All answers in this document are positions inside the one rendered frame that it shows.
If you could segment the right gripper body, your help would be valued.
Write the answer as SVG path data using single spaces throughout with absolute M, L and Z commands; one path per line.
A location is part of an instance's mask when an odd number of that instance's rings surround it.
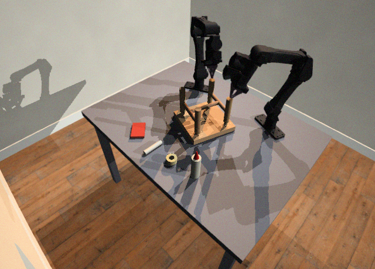
M 201 60 L 201 63 L 203 63 L 204 66 L 216 66 L 217 64 L 219 64 L 219 63 L 215 64 L 213 63 L 213 61 L 206 61 L 206 60 Z

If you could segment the flat red block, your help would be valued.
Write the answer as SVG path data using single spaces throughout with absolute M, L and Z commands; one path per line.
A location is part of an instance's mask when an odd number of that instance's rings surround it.
M 132 124 L 131 138 L 144 138 L 145 122 L 137 122 Z

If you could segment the brown wooden stool legs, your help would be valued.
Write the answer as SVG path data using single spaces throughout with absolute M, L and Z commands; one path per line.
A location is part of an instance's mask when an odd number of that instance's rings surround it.
M 191 116 L 192 120 L 195 122 L 194 132 L 196 135 L 199 135 L 200 133 L 201 114 L 202 114 L 202 110 L 204 109 L 219 105 L 221 109 L 224 111 L 224 119 L 223 119 L 224 125 L 227 125 L 229 123 L 233 99 L 230 97 L 227 97 L 226 106 L 224 106 L 223 103 L 213 94 L 214 82 L 215 82 L 215 79 L 209 79 L 209 89 L 208 89 L 208 97 L 207 97 L 208 104 L 200 106 L 200 107 L 196 107 L 194 109 L 190 109 L 188 105 L 186 104 L 185 88 L 184 87 L 179 88 L 180 112 L 182 115 L 184 115 L 185 111 L 187 111 L 188 114 Z M 213 102 L 213 100 L 215 102 Z

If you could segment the cream cylinder with dark end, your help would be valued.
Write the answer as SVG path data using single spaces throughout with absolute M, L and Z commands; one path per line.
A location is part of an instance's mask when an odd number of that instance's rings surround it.
M 148 154 L 149 152 L 151 152 L 152 150 L 154 150 L 155 148 L 157 148 L 158 146 L 160 146 L 162 144 L 162 141 L 159 140 L 158 142 L 156 142 L 155 144 L 153 144 L 152 146 L 150 146 L 149 148 L 147 148 L 146 150 L 144 150 L 144 154 Z

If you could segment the white glue bottle with red cap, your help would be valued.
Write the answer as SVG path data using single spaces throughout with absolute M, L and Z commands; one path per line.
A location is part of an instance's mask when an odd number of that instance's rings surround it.
M 191 160 L 191 177 L 197 179 L 200 176 L 201 156 L 196 152 Z

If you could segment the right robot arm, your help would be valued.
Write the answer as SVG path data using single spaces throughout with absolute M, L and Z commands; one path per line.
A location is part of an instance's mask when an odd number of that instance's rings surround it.
M 187 81 L 184 85 L 185 88 L 208 93 L 209 86 L 204 85 L 204 80 L 208 77 L 209 73 L 206 66 L 201 63 L 201 60 L 204 60 L 204 37 L 210 37 L 206 39 L 206 50 L 211 49 L 211 51 L 205 51 L 206 61 L 213 61 L 215 64 L 220 63 L 221 51 L 219 51 L 219 49 L 222 47 L 222 41 L 220 40 L 219 33 L 220 26 L 217 25 L 216 22 L 208 21 L 207 16 L 192 16 L 190 34 L 195 43 L 196 63 L 195 72 L 193 74 L 195 82 Z M 202 38 L 197 38 L 199 36 Z

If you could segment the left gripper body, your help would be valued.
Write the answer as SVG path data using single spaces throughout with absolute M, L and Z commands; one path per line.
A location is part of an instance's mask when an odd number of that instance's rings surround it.
M 244 83 L 243 86 L 240 86 L 240 85 L 238 85 L 238 84 L 235 84 L 235 83 L 236 83 L 235 80 L 234 80 L 234 79 L 230 79 L 230 80 L 231 80 L 231 83 L 232 83 L 232 85 L 233 85 L 233 87 L 236 88 L 236 86 L 237 86 L 236 89 L 239 89 L 239 90 L 242 90 L 242 89 L 243 89 L 242 91 L 243 91 L 244 94 L 247 94 L 247 92 L 249 91 L 248 86 L 247 86 L 247 83 L 248 83 L 249 80 L 251 79 L 251 77 L 249 77 L 248 75 L 247 75 L 246 77 L 248 77 L 248 79 L 246 80 L 246 82 Z

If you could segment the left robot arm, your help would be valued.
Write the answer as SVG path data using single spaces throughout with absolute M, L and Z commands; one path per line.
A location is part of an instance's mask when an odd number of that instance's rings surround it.
M 305 62 L 304 62 L 305 61 Z M 273 99 L 264 106 L 265 114 L 255 116 L 255 119 L 274 137 L 280 139 L 285 134 L 276 126 L 283 105 L 295 89 L 312 77 L 313 58 L 304 49 L 297 51 L 274 49 L 264 45 L 255 45 L 250 55 L 235 52 L 229 60 L 229 65 L 223 69 L 223 79 L 234 79 L 236 84 L 243 86 L 248 77 L 252 77 L 258 66 L 267 63 L 292 64 L 291 73 L 286 82 Z M 246 75 L 243 75 L 242 72 Z M 296 76 L 295 76 L 296 74 Z

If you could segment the beige roll of masking tape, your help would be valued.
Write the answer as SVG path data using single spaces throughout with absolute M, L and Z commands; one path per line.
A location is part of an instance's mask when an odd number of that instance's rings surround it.
M 171 160 L 173 159 L 173 160 Z M 175 154 L 168 154 L 166 156 L 166 163 L 168 165 L 175 165 L 177 163 L 177 156 Z

